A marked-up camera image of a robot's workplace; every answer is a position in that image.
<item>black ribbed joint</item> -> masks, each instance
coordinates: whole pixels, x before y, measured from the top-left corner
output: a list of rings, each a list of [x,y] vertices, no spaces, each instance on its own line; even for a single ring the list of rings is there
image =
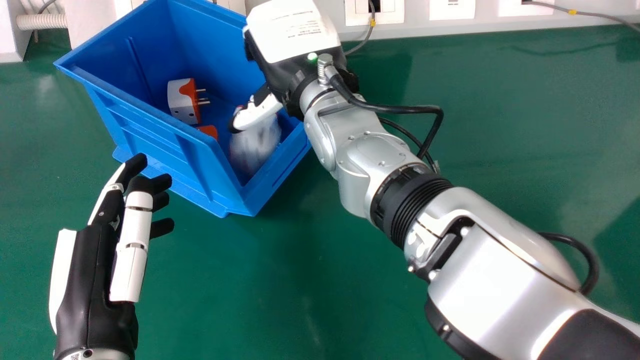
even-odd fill
[[[372,202],[371,218],[378,229],[400,249],[411,224],[436,196],[453,185],[438,174],[421,174],[413,168],[385,184]]]

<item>black cable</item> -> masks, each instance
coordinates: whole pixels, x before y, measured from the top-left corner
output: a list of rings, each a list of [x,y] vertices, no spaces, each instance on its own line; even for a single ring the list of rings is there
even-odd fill
[[[598,282],[598,278],[600,277],[600,264],[598,263],[596,254],[594,254],[593,251],[591,251],[591,249],[587,247],[587,245],[581,243],[575,238],[572,238],[571,236],[557,233],[538,234],[549,241],[557,241],[559,243],[567,244],[578,250],[584,256],[587,264],[589,265],[589,271],[587,273],[586,279],[580,287],[580,292],[585,296],[589,295],[591,293],[591,290],[593,290],[593,288],[596,286],[596,282]]]
[[[415,137],[415,135],[411,134],[409,130],[405,129],[403,126],[383,117],[378,117],[378,118],[380,119],[380,122],[382,124],[389,125],[390,127],[393,127],[394,129],[400,131],[403,135],[409,138],[409,140],[413,141],[413,143],[417,145],[418,148],[422,147],[422,142],[420,142],[420,140],[418,140],[418,138]],[[427,164],[429,164],[433,172],[439,172],[435,161],[433,161],[433,158],[431,157],[431,154],[428,151],[427,153],[425,153],[424,158],[427,159]]]
[[[429,150],[429,146],[433,142],[440,126],[442,125],[442,121],[444,119],[444,111],[439,106],[435,105],[421,105],[421,106],[391,106],[391,105],[380,105],[380,104],[370,104],[366,101],[362,101],[356,98],[353,93],[349,90],[347,85],[344,83],[342,76],[335,75],[329,80],[329,83],[342,95],[350,104],[358,106],[363,109],[375,111],[376,113],[388,113],[388,114],[436,114],[436,119],[433,121],[433,125],[427,134],[427,138],[424,143],[418,150],[418,158],[422,159],[427,150]]]

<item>black plug in socket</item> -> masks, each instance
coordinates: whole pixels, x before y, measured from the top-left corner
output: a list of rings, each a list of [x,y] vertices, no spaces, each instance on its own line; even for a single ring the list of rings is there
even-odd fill
[[[373,10],[375,9],[376,13],[379,13],[380,11],[382,11],[382,7],[380,6],[380,0],[372,0],[373,2],[373,9],[371,8],[371,3],[369,3],[369,12],[374,12]]]

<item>blue bin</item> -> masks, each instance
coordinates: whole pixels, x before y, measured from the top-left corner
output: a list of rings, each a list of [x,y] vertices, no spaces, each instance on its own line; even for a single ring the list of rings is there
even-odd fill
[[[125,161],[143,152],[149,177],[167,172],[172,190],[218,217],[255,216],[310,149],[302,123],[281,113],[280,145],[250,179],[228,161],[227,122],[264,76],[244,54],[243,16],[204,0],[150,0],[55,62],[80,81]],[[169,80],[195,78],[211,105],[203,125],[218,141],[170,115]]]

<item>white sticker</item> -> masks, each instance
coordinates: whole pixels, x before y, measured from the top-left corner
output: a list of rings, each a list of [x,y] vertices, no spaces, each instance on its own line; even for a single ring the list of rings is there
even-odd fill
[[[247,17],[247,25],[270,63],[340,46],[331,20],[323,18],[312,0],[272,0],[258,5]]]
[[[429,20],[460,20],[476,17],[476,0],[430,0]]]

